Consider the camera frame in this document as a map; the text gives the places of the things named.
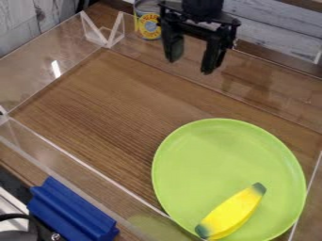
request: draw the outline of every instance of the wall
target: wall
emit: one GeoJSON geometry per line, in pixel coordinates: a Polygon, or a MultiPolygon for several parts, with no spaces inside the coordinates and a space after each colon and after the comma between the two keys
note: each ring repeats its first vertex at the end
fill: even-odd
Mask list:
{"type": "Polygon", "coordinates": [[[0,0],[0,57],[74,14],[77,0],[0,0]]]}

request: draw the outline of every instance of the blue plastic block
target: blue plastic block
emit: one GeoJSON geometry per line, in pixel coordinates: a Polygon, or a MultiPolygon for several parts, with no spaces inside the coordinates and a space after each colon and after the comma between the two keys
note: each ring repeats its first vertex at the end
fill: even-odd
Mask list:
{"type": "Polygon", "coordinates": [[[112,241],[116,222],[54,178],[32,188],[28,209],[70,241],[112,241]]]}

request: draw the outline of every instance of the green plate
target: green plate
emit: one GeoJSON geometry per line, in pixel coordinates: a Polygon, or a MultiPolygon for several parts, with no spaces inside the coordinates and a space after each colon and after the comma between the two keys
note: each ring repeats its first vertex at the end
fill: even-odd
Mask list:
{"type": "Polygon", "coordinates": [[[224,241],[272,239],[299,218],[306,201],[306,179],[289,149],[237,120],[199,120],[179,128],[157,149],[152,181],[164,211],[191,233],[236,192],[256,182],[265,186],[257,210],[224,241]]]}

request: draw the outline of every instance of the can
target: can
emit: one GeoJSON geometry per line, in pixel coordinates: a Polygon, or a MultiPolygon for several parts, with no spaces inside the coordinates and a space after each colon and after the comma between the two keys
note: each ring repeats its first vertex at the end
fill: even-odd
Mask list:
{"type": "Polygon", "coordinates": [[[135,1],[136,31],[145,40],[156,40],[161,36],[161,28],[157,26],[160,7],[157,0],[135,1]]]}

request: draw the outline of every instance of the yellow banana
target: yellow banana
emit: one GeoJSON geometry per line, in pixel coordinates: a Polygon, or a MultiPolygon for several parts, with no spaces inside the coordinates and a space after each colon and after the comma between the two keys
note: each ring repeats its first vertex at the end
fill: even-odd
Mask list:
{"type": "Polygon", "coordinates": [[[231,235],[247,222],[265,192],[264,186],[256,183],[225,200],[196,226],[199,237],[216,240],[231,235]]]}

